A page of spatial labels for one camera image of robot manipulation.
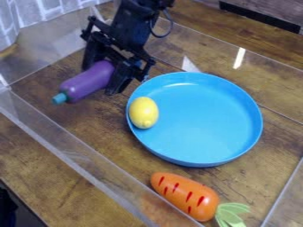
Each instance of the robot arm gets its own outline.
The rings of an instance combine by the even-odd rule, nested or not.
[[[156,35],[152,32],[160,11],[168,15],[166,7],[172,7],[173,0],[121,0],[110,25],[106,25],[95,17],[89,17],[86,29],[81,32],[81,38],[86,41],[86,49],[82,59],[82,70],[87,70],[94,62],[107,59],[114,71],[109,78],[105,94],[113,95],[122,92],[130,80],[140,82],[146,79],[154,59],[144,50],[149,35],[164,37],[169,34]],[[130,53],[126,58],[121,51]]]

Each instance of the blue bowl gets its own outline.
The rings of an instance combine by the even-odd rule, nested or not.
[[[238,158],[262,130],[256,102],[233,83],[202,73],[170,73],[146,81],[132,93],[149,97],[158,120],[149,129],[127,124],[146,149],[186,167],[212,167]]]

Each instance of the plastic toy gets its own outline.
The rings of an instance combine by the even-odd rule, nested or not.
[[[127,113],[132,124],[140,129],[152,127],[158,118],[156,103],[148,97],[138,97],[133,100]]]
[[[218,205],[218,196],[205,185],[182,176],[157,172],[150,176],[150,186],[198,222],[206,222],[214,217],[220,227],[245,226],[237,215],[249,212],[248,206],[238,203]]]
[[[74,103],[95,90],[103,89],[113,70],[113,65],[106,60],[97,62],[87,71],[61,83],[58,94],[51,98],[51,102]]]

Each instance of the lemon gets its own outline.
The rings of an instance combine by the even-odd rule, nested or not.
[[[158,118],[154,101],[148,97],[136,98],[129,105],[127,114],[132,124],[140,129],[148,129]]]

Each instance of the wood grain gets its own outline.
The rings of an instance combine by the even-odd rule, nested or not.
[[[186,0],[176,2],[172,18],[206,35],[303,69],[301,35]]]
[[[146,152],[127,129],[123,107],[134,84],[115,97],[97,92],[74,105],[57,107],[45,102],[58,82],[77,72],[71,66],[77,65],[79,57],[78,52],[25,78],[14,84],[14,92],[142,183],[148,184],[154,171],[188,176],[209,185],[222,202],[248,204],[252,213],[244,217],[246,226],[258,226],[303,154],[301,125],[261,108],[264,132],[246,155],[216,168],[172,165]],[[170,72],[173,68],[157,64],[150,75],[166,70]]]
[[[303,68],[303,46],[292,34],[184,0],[177,1],[172,16],[185,26]],[[144,184],[149,185],[149,176],[154,171],[186,176],[210,186],[221,202],[248,204],[252,212],[242,215],[246,226],[260,226],[303,155],[301,102],[297,98],[292,100],[296,95],[301,97],[301,77],[294,74],[282,76],[278,70],[270,72],[272,65],[262,66],[264,62],[253,58],[246,72],[261,65],[256,74],[260,78],[242,78],[240,74],[230,77],[222,69],[232,64],[232,60],[218,54],[220,46],[212,55],[209,43],[200,41],[198,49],[202,48],[202,53],[209,55],[206,57],[190,46],[190,37],[184,37],[188,39],[185,44],[180,45],[178,36],[168,45],[169,51],[162,50],[157,54],[165,53],[162,56],[173,61],[180,56],[177,51],[186,51],[196,62],[205,62],[205,71],[213,73],[217,68],[214,72],[244,86],[264,106],[260,106],[264,131],[256,146],[240,159],[220,167],[184,168],[146,152],[130,134],[123,114],[137,82],[117,96],[106,97],[98,91],[74,105],[50,105],[49,99],[57,92],[58,84],[79,72],[81,51],[31,74],[11,89]],[[158,63],[150,76],[178,70]],[[2,116],[0,122],[0,177],[49,226],[142,226]]]
[[[198,2],[210,6],[218,5],[217,0],[198,0]],[[303,26],[303,3],[300,0],[224,0],[222,2]]]
[[[2,115],[0,121],[0,177],[47,226],[142,226]]]

